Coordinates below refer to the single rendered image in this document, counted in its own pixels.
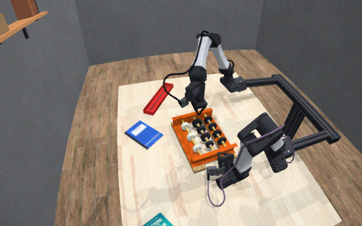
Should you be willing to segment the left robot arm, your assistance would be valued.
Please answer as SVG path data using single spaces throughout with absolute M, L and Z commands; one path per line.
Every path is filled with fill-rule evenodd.
M 244 146 L 246 142 L 257 138 L 255 134 L 252 133 L 252 131 L 254 131 L 255 129 L 259 132 L 261 136 L 264 136 L 265 134 L 268 134 L 270 132 L 273 133 L 259 139 L 259 141 L 256 140 L 257 142 L 254 141 Z M 244 148 L 242 149 L 241 155 L 239 156 L 238 152 L 237 157 L 231 162 L 231 167 L 233 167 L 239 156 L 236 166 L 231 171 L 229 171 L 229 173 L 222 179 L 223 189 L 247 178 L 250 175 L 248 172 L 250 172 L 252 168 L 252 159 L 264 150 L 267 151 L 275 171 L 286 168 L 288 164 L 282 154 L 285 151 L 285 143 L 281 139 L 283 134 L 284 132 L 279 129 L 279 127 L 266 112 L 260 114 L 245 128 L 239 131 L 237 135 L 240 140 L 239 152 L 243 146 Z

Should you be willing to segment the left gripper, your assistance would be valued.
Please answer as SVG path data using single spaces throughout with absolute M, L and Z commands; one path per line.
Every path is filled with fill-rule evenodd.
M 220 156 L 220 154 L 223 154 L 224 156 Z M 231 169 L 231 162 L 234 160 L 233 153 L 217 152 L 217 155 L 219 157 L 219 159 L 217 158 L 219 168 L 210 169 L 210 176 L 219 176 L 220 174 L 224 175 Z

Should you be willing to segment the teal paperback book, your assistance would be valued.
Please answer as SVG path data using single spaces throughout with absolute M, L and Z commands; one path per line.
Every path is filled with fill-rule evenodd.
M 173 225 L 161 213 L 159 213 L 143 226 L 173 226 Z

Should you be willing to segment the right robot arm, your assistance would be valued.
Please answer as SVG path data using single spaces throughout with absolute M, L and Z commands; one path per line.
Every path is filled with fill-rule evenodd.
M 239 88 L 239 85 L 233 79 L 234 69 L 231 64 L 227 61 L 222 48 L 221 48 L 221 37 L 215 33 L 206 33 L 201 36 L 201 33 L 196 36 L 200 43 L 199 51 L 195 54 L 195 64 L 192 70 L 189 72 L 190 83 L 185 88 L 185 97 L 187 100 L 184 104 L 179 104 L 181 108 L 189 105 L 190 101 L 195 100 L 200 94 L 205 92 L 207 80 L 206 74 L 206 59 L 209 49 L 213 52 L 218 65 L 219 71 L 224 76 L 220 79 L 224 82 L 224 84 L 230 89 L 234 90 Z M 198 43 L 198 45 L 199 45 Z M 215 45 L 215 46 L 214 46 Z M 225 81 L 224 81 L 225 77 Z

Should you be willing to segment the blue notebook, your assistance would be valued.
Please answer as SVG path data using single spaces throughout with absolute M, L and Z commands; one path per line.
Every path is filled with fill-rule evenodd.
M 125 135 L 129 136 L 147 150 L 163 136 L 162 133 L 142 121 L 138 121 L 135 125 L 130 127 L 125 132 Z

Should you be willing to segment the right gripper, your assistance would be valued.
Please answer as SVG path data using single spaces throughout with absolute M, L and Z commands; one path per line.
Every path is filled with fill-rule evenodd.
M 195 112 L 197 113 L 198 116 L 199 116 L 199 115 L 202 113 L 202 111 L 207 107 L 207 102 L 206 102 L 206 100 L 204 99 L 204 94 L 205 94 L 205 93 L 203 93 L 203 95 L 200 94 L 195 100 L 190 101 L 191 104 L 192 104 L 192 106 L 193 106 L 193 108 L 194 108 L 194 110 L 195 110 Z M 184 104 L 186 101 L 189 101 L 189 100 L 187 100 L 186 97 L 184 97 L 184 98 L 180 99 L 180 101 Z M 202 108 L 202 109 L 201 109 L 201 108 Z M 199 113 L 198 113 L 198 109 L 201 109 Z

